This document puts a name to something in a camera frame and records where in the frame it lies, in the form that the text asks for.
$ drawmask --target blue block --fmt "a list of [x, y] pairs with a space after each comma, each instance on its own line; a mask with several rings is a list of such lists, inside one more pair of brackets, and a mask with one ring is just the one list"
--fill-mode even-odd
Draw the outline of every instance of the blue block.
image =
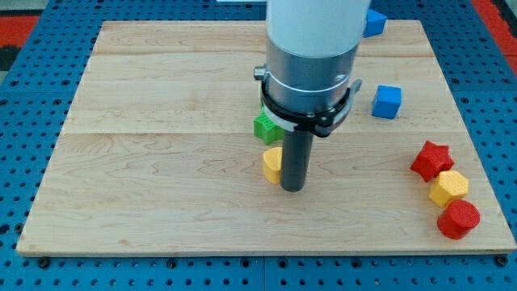
[[402, 90], [393, 86], [378, 86], [372, 103], [372, 115], [394, 119], [402, 104]]
[[380, 35], [385, 30], [386, 19], [388, 19], [386, 15], [368, 9], [363, 37]]

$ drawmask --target blue pegboard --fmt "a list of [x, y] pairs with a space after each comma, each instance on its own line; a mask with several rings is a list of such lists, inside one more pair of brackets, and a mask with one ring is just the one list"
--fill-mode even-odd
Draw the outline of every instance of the blue pegboard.
[[[517, 81], [466, 0], [373, 1], [420, 19], [517, 234]], [[14, 248], [104, 20], [260, 20], [213, 0], [51, 0], [0, 87], [0, 289], [515, 289], [517, 255], [23, 258]]]

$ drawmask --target toy block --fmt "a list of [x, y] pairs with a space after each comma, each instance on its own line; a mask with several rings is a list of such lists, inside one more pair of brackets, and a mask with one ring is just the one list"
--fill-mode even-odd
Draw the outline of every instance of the toy block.
[[452, 202], [438, 217], [438, 229], [448, 238], [461, 239], [476, 227], [481, 214], [476, 206], [465, 200]]
[[264, 111], [253, 121], [253, 132], [256, 137], [262, 138], [266, 145], [284, 138], [284, 130], [271, 121]]
[[380, 35], [385, 30], [386, 19], [388, 19], [386, 15], [368, 9], [363, 37]]
[[393, 86], [378, 86], [372, 102], [372, 115], [394, 119], [402, 104], [402, 89]]
[[411, 170], [419, 173], [423, 180], [429, 182], [441, 171], [451, 170], [454, 161], [449, 155], [448, 145], [435, 145], [426, 141], [411, 165]]
[[429, 198], [445, 208], [454, 200], [463, 199], [469, 193], [469, 180], [458, 171], [440, 172], [429, 189]]
[[263, 173], [266, 179], [273, 184], [280, 183], [280, 170], [282, 170], [282, 148], [266, 150], [263, 154]]

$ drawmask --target red cylinder block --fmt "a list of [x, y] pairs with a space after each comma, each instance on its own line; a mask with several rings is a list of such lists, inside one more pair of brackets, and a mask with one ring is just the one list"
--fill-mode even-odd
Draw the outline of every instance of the red cylinder block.
[[476, 206], [465, 200], [456, 200], [439, 216], [438, 228], [448, 238], [462, 239], [480, 220]]

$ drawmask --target yellow hexagon block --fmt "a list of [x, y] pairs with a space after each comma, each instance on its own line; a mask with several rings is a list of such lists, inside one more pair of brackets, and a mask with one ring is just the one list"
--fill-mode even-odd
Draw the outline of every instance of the yellow hexagon block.
[[469, 180], [458, 171], [442, 171], [429, 190], [429, 198], [439, 207], [446, 208], [454, 200], [462, 199], [469, 192]]
[[266, 179], [274, 184], [280, 183], [280, 170], [282, 170], [282, 148], [266, 150], [263, 155], [263, 172]]

